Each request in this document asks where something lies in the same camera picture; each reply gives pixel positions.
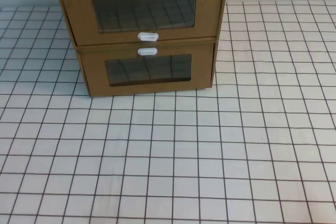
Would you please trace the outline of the white grid tablecloth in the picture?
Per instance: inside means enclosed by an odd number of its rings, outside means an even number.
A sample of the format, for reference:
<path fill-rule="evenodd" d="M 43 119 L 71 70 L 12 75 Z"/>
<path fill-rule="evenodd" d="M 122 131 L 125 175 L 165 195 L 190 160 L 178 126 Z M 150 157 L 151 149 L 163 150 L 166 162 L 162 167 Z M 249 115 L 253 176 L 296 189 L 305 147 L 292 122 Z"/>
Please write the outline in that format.
<path fill-rule="evenodd" d="M 211 88 L 105 98 L 2 7 L 1 223 L 335 223 L 335 1 L 228 3 Z"/>

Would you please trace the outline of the brown cardboard shoebox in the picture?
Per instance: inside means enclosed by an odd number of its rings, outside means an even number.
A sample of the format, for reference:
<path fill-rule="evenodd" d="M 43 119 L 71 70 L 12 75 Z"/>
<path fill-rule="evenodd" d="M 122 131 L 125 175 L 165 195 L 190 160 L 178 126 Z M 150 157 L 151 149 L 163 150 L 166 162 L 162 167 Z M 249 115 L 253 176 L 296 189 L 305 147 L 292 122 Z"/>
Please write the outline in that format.
<path fill-rule="evenodd" d="M 218 37 L 225 0 L 59 0 L 76 47 Z"/>
<path fill-rule="evenodd" d="M 213 41 L 116 44 L 77 51 L 93 97 L 204 89 L 212 86 Z M 154 47 L 154 56 L 138 55 Z"/>

